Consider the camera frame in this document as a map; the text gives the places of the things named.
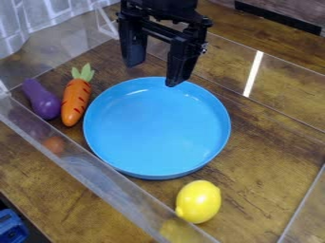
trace blue plate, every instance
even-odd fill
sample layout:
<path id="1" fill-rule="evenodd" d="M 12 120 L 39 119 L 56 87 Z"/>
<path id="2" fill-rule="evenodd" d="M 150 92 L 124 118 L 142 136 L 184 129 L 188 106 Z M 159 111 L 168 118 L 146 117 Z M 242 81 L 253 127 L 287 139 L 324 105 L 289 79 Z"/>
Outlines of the blue plate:
<path id="1" fill-rule="evenodd" d="M 217 97 L 163 77 L 123 82 L 87 108 L 84 134 L 96 156 L 136 178 L 178 178 L 205 166 L 225 147 L 230 117 Z"/>

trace green carrot top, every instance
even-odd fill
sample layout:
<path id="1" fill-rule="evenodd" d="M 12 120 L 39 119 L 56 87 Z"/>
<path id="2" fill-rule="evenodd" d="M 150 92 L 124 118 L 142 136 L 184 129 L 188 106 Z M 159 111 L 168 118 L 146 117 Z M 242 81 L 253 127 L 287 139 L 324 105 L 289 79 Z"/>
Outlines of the green carrot top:
<path id="1" fill-rule="evenodd" d="M 73 66 L 71 70 L 71 74 L 73 79 L 81 79 L 86 82 L 90 82 L 94 77 L 95 71 L 91 70 L 90 64 L 86 64 L 81 69 L 81 73 L 79 72 L 77 68 Z"/>

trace yellow lemon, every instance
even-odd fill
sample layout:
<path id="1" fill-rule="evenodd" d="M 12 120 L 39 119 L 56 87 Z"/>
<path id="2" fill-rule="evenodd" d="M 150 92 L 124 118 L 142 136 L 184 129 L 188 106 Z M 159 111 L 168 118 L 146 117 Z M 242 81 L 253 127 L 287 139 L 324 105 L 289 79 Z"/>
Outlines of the yellow lemon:
<path id="1" fill-rule="evenodd" d="M 195 180 L 179 191 L 175 213 L 186 221 L 199 224 L 209 221 L 218 213 L 221 193 L 206 180 Z"/>

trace toy carrot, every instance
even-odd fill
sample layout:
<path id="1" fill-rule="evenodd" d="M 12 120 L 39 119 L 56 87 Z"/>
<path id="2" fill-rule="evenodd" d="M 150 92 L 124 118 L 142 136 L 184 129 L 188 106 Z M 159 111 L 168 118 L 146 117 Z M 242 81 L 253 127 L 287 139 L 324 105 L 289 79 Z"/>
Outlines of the toy carrot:
<path id="1" fill-rule="evenodd" d="M 71 74 L 73 79 L 65 85 L 61 104 L 61 119 L 65 126 L 76 124 L 86 112 L 91 94 L 88 82 L 92 79 L 94 70 L 90 69 L 90 64 L 86 64 L 81 73 L 76 67 L 72 67 Z"/>

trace blue bowl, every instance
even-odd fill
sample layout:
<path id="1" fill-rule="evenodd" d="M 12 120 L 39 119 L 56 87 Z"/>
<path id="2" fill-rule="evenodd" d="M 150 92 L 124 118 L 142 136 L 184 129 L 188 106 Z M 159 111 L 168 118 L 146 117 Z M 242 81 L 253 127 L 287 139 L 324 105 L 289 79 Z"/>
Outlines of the blue bowl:
<path id="1" fill-rule="evenodd" d="M 87 108 L 84 134 L 95 155 L 135 178 L 168 179 L 201 169 L 231 133 L 227 110 L 201 86 L 139 78 L 108 88 Z"/>

